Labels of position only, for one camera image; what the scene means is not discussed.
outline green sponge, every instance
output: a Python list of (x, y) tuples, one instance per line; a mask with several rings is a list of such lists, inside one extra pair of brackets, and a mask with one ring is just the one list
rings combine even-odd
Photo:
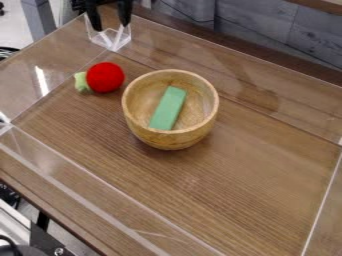
[(74, 75), (75, 77), (75, 88), (81, 93), (90, 93), (93, 92), (93, 89), (89, 86), (87, 83), (87, 72), (79, 72)]
[(174, 86), (168, 87), (153, 118), (150, 120), (150, 128), (160, 130), (173, 129), (180, 112), (182, 110), (186, 96), (188, 92), (184, 89), (180, 89)]

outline wooden bowl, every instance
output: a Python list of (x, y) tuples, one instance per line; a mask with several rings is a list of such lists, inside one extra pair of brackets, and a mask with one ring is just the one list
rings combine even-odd
[[(168, 86), (188, 91), (186, 102), (172, 131), (149, 128)], [(168, 69), (137, 78), (122, 99), (129, 127), (150, 146), (177, 150), (193, 146), (210, 132), (220, 108), (220, 96), (210, 82), (196, 73)]]

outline gray wall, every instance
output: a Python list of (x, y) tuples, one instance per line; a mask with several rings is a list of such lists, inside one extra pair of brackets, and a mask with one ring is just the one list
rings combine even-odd
[(342, 68), (342, 16), (285, 0), (160, 0), (156, 9), (273, 48), (288, 45)]

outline red ball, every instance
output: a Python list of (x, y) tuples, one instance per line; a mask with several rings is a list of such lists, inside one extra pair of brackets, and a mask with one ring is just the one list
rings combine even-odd
[(114, 91), (122, 86), (124, 81), (124, 70), (112, 62), (95, 64), (87, 72), (87, 83), (95, 92)]

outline bowl rim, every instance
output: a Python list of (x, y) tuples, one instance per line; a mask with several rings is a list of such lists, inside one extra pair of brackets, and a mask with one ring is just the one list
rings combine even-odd
[[(165, 72), (178, 72), (178, 73), (185, 73), (188, 75), (196, 76), (200, 80), (202, 80), (205, 82), (205, 84), (208, 85), (208, 87), (212, 90), (213, 95), (214, 95), (214, 105), (213, 105), (213, 110), (210, 112), (210, 115), (205, 118), (205, 120), (201, 123), (198, 123), (194, 126), (190, 126), (186, 129), (181, 129), (181, 130), (160, 130), (160, 129), (156, 129), (156, 128), (142, 126), (141, 123), (133, 117), (132, 112), (130, 112), (129, 107), (128, 107), (128, 95), (130, 94), (130, 91), (133, 90), (136, 84), (141, 80), (144, 80), (146, 77), (149, 77), (152, 75), (156, 75), (158, 73), (165, 73)], [(144, 129), (146, 129), (146, 130), (149, 130), (154, 133), (160, 133), (160, 134), (181, 134), (181, 133), (186, 133), (186, 132), (192, 132), (192, 131), (197, 130), (198, 128), (205, 126), (213, 120), (213, 118), (216, 118), (217, 113), (218, 113), (218, 109), (220, 109), (220, 95), (218, 95), (218, 91), (217, 91), (216, 87), (209, 82), (209, 80), (206, 78), (204, 78), (201, 75), (198, 75), (197, 73), (186, 71), (186, 70), (181, 70), (181, 69), (164, 69), (164, 70), (152, 71), (152, 72), (146, 73), (145, 75), (142, 75), (142, 76), (140, 76), (138, 78), (134, 79), (134, 81), (126, 87), (126, 90), (125, 90), (125, 93), (124, 93), (124, 98), (122, 98), (122, 106), (124, 106), (124, 112), (125, 112), (126, 117), (130, 118), (132, 122), (134, 122), (134, 124), (137, 126), (142, 127)]]

